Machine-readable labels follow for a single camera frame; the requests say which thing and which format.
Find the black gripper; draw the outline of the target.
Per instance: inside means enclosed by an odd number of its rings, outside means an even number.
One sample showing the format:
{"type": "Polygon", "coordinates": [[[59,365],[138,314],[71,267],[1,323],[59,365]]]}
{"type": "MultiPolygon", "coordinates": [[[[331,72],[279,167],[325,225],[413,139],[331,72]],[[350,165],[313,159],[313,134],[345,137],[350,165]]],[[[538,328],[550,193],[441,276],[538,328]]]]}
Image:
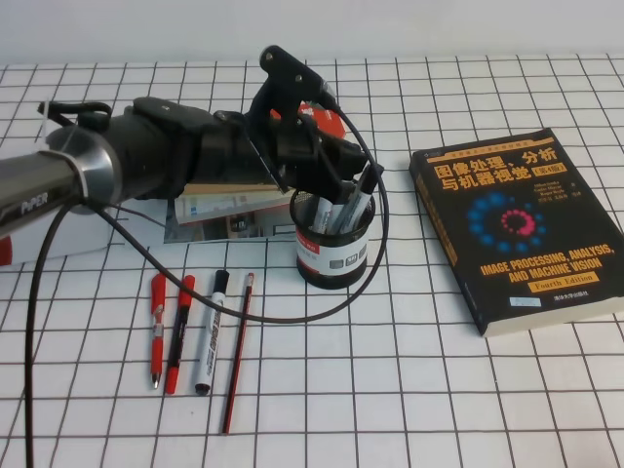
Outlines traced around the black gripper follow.
{"type": "Polygon", "coordinates": [[[324,136],[288,137],[270,118],[258,129],[246,115],[218,111],[203,129],[194,183],[274,184],[337,197],[337,190],[359,174],[369,158],[351,141],[324,136]]]}

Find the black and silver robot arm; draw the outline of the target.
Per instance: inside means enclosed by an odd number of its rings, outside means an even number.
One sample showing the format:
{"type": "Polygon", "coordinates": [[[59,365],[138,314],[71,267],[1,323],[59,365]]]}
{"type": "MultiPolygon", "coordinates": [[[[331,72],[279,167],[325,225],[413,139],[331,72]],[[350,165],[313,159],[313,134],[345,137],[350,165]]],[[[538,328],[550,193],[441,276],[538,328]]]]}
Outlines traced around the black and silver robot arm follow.
{"type": "Polygon", "coordinates": [[[371,159],[300,113],[211,114],[156,97],[139,97],[118,116],[94,101],[38,110],[58,128],[44,148],[2,161],[3,236],[58,208],[170,200],[189,183],[334,195],[371,159]]]}

